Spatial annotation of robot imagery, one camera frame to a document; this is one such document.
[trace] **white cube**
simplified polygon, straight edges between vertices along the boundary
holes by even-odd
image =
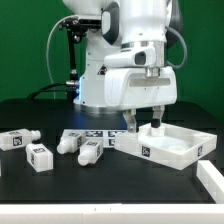
[[[37,171],[53,169],[53,154],[43,144],[29,144],[26,147],[27,161]]]

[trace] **black table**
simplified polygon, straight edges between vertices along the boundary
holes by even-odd
[[[139,125],[150,122],[152,111],[137,111]],[[210,160],[224,174],[224,126],[192,103],[167,106],[165,123],[218,135]],[[7,100],[0,104],[0,132],[40,130],[54,154],[54,170],[36,171],[25,149],[1,151],[0,203],[214,203],[196,177],[197,163],[178,171],[131,155],[105,149],[95,164],[81,167],[74,154],[60,155],[56,147],[64,129],[123,130],[122,114],[94,115],[74,110],[64,100]]]

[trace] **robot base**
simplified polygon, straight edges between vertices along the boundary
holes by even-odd
[[[77,111],[83,111],[91,114],[117,114],[119,111],[110,109],[106,106],[89,106],[81,104],[78,100],[74,100],[74,108]]]
[[[115,137],[115,149],[168,167],[182,170],[216,148],[217,136],[162,124],[140,127],[139,133]]]

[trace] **white robot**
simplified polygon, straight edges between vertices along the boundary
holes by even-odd
[[[123,111],[128,132],[115,137],[115,149],[179,170],[215,149],[216,136],[161,122],[165,105],[177,99],[173,69],[187,59],[178,0],[63,2],[75,14],[61,23],[70,46],[87,37],[86,71],[75,106]],[[166,49],[178,39],[184,58],[177,66],[166,59]],[[136,109],[146,107],[153,108],[152,121],[138,130]]]
[[[98,113],[123,111],[128,131],[136,132],[136,109],[153,107],[152,125],[159,127],[164,105],[177,98],[173,66],[166,66],[166,37],[167,30],[173,30],[170,24],[178,31],[182,28],[178,1],[63,2],[76,15],[72,24],[78,31],[73,30],[73,38],[80,42],[87,36],[86,71],[74,100],[76,108]],[[177,40],[169,35],[168,45],[173,45]]]

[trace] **white plastic tray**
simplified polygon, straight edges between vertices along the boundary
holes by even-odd
[[[217,136],[162,124],[151,124],[139,133],[122,133],[115,137],[115,149],[178,170],[182,170],[216,148]]]

